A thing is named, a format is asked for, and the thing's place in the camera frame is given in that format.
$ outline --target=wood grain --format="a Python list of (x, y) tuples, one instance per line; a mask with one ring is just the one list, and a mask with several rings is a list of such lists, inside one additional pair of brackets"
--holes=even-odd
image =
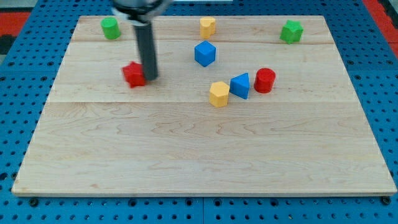
[[(46, 197), (318, 197), (391, 195), (397, 189), (333, 39), (320, 16), (216, 17), (217, 60), (193, 60), (199, 17), (158, 17), (160, 77), (128, 88), (120, 68), (139, 60), (131, 25), (105, 40), (103, 17), (81, 17), (12, 191)], [(279, 40), (287, 19), (301, 42)], [(261, 67), (228, 106), (212, 82)]]

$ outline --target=plastic block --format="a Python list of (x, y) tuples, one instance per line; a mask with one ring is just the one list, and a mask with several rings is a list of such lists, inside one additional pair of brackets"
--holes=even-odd
[(216, 47), (207, 40), (195, 47), (195, 60), (203, 67), (208, 66), (216, 60)]
[(259, 93), (269, 93), (274, 85), (276, 74), (269, 68), (262, 68), (256, 73), (254, 89)]
[(228, 104), (229, 86), (225, 82), (211, 84), (209, 102), (219, 108)]
[(299, 21), (288, 20), (282, 28), (280, 39), (286, 41), (288, 44), (298, 42), (303, 34), (303, 27)]
[(128, 66), (123, 67), (122, 71), (124, 79), (130, 84), (130, 88), (145, 85), (145, 78), (141, 64), (131, 62)]
[(118, 26), (118, 21), (113, 17), (107, 17), (101, 21), (102, 31), (109, 40), (114, 40), (120, 37), (121, 33)]
[(216, 32), (216, 19), (211, 16), (200, 18), (200, 36), (203, 39), (208, 39), (210, 35)]
[(230, 93), (247, 100), (250, 89), (249, 74), (244, 73), (240, 76), (232, 78), (229, 86)]

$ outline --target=red cylinder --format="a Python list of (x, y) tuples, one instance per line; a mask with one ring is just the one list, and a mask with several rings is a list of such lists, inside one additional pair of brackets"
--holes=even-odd
[(259, 93), (269, 93), (274, 86), (276, 74), (269, 68), (262, 68), (256, 73), (254, 89)]

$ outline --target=green block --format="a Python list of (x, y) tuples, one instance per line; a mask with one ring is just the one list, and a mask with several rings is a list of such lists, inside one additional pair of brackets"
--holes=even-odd
[(288, 20), (282, 28), (280, 39), (286, 41), (288, 44), (298, 42), (303, 34), (303, 27), (299, 21)]
[(114, 40), (120, 37), (121, 33), (118, 26), (118, 21), (113, 17), (107, 17), (101, 21), (102, 31), (109, 40)]

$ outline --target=yellow cube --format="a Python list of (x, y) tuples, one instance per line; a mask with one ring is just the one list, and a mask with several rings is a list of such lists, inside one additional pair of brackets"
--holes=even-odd
[(211, 16), (200, 18), (200, 36), (203, 39), (208, 39), (210, 35), (216, 32), (216, 19)]
[(225, 82), (215, 82), (211, 84), (209, 102), (219, 108), (228, 103), (229, 85)]

